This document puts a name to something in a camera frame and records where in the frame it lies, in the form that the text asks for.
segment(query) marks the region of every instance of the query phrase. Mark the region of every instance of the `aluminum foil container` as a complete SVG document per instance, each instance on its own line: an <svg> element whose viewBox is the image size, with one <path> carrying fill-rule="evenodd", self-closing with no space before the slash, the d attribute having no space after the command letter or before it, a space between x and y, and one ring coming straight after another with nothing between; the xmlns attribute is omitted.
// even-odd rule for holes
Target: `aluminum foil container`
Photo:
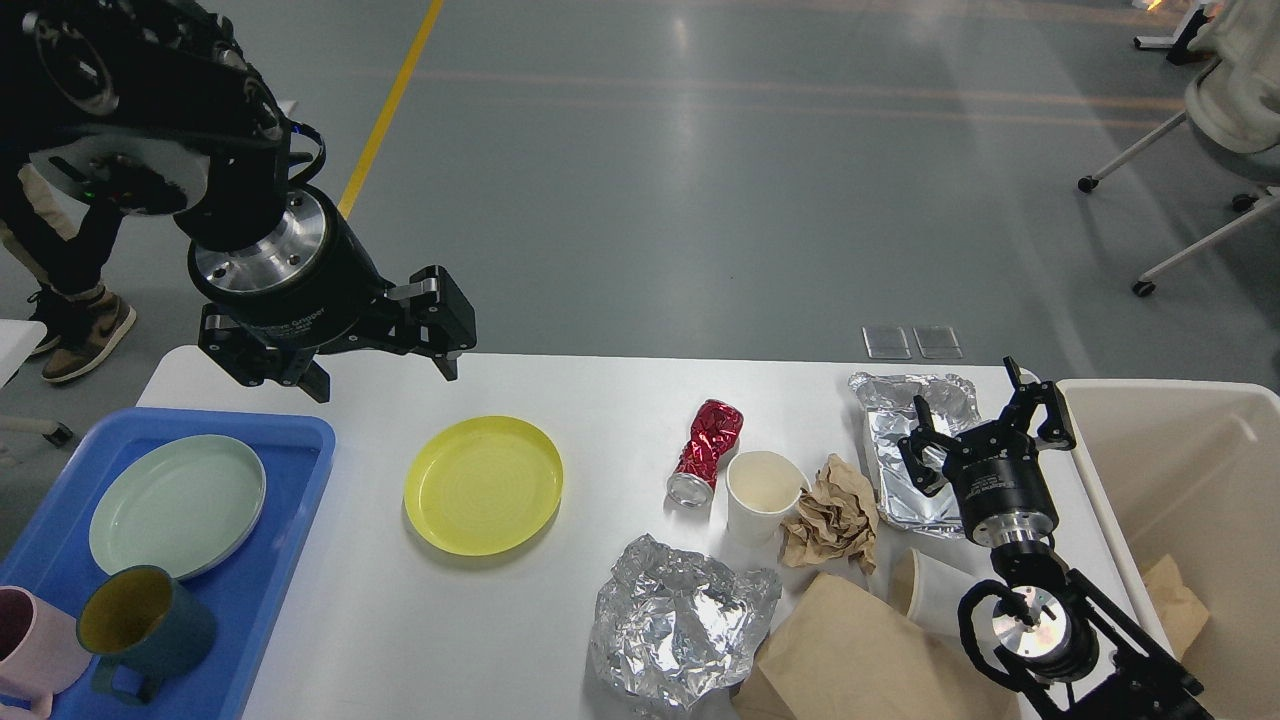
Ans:
<svg viewBox="0 0 1280 720"><path fill-rule="evenodd" d="M924 497L911 484L902 464L897 441L915 425L916 395L924 396L933 411L938 430L956 434L982 423L973 383L954 374L946 375L870 375L858 373L849 378L849 387L864 411L864 457L876 487L881 518L895 528L948 538L963 538L960 509L951 486L933 497ZM941 469L941 455L925 452L925 461Z"/></svg>

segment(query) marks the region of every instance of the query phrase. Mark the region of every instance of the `pink mug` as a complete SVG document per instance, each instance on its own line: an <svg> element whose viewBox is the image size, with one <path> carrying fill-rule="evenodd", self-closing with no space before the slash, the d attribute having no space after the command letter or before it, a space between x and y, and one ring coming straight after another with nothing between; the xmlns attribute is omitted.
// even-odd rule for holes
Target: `pink mug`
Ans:
<svg viewBox="0 0 1280 720"><path fill-rule="evenodd" d="M92 655L76 639L76 619L13 585L0 587L0 694L31 701L31 710L0 703L0 720L44 720L54 693L72 687Z"/></svg>

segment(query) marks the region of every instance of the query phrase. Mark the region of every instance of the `mug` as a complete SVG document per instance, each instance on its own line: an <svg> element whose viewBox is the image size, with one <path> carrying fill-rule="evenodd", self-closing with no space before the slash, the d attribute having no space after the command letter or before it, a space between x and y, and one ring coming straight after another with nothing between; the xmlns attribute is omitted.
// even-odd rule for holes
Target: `mug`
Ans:
<svg viewBox="0 0 1280 720"><path fill-rule="evenodd" d="M178 580L154 565L136 565L93 591L76 634L100 659L93 691L146 705L166 678L188 673L209 655L215 626L214 614ZM122 665L142 675L136 693L115 687Z"/></svg>
<svg viewBox="0 0 1280 720"><path fill-rule="evenodd" d="M54 693L72 687L92 656L76 642L76 619L31 591L0 587L0 693L31 710L0 703L0 720L49 717Z"/></svg>

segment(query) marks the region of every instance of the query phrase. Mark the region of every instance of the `brown paper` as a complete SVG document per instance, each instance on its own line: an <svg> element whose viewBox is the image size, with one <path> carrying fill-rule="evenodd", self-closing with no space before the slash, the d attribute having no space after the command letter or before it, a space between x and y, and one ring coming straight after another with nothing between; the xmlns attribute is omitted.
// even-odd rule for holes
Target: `brown paper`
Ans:
<svg viewBox="0 0 1280 720"><path fill-rule="evenodd" d="M1014 696L867 591L819 574L733 697L742 720L998 720Z"/></svg>
<svg viewBox="0 0 1280 720"><path fill-rule="evenodd" d="M783 523L782 564L818 565L851 557L863 574L876 571L876 493L872 483L838 455L827 457L813 491L800 492L797 515Z"/></svg>
<svg viewBox="0 0 1280 720"><path fill-rule="evenodd" d="M1190 588L1183 584L1183 574L1169 555L1143 573L1142 584L1147 585L1147 594L1151 596L1160 624L1169 635L1174 657L1181 660L1187 648L1204 629L1204 623L1208 623L1208 609Z"/></svg>

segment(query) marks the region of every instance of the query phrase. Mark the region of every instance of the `sneaker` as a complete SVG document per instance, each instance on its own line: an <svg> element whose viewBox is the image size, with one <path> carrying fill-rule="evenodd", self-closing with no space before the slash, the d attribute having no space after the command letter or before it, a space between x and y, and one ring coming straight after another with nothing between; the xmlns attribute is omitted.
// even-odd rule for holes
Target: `sneaker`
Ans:
<svg viewBox="0 0 1280 720"><path fill-rule="evenodd" d="M50 383L73 380L106 360L129 332L138 313L119 295L102 291L97 300L72 302L72 322L45 365L41 377Z"/></svg>
<svg viewBox="0 0 1280 720"><path fill-rule="evenodd" d="M58 347L58 341L63 340L61 328L72 313L72 304L46 286L40 286L40 290L31 293L27 302L36 306L36 311L31 314L29 319L45 325L44 340L28 356L35 357Z"/></svg>

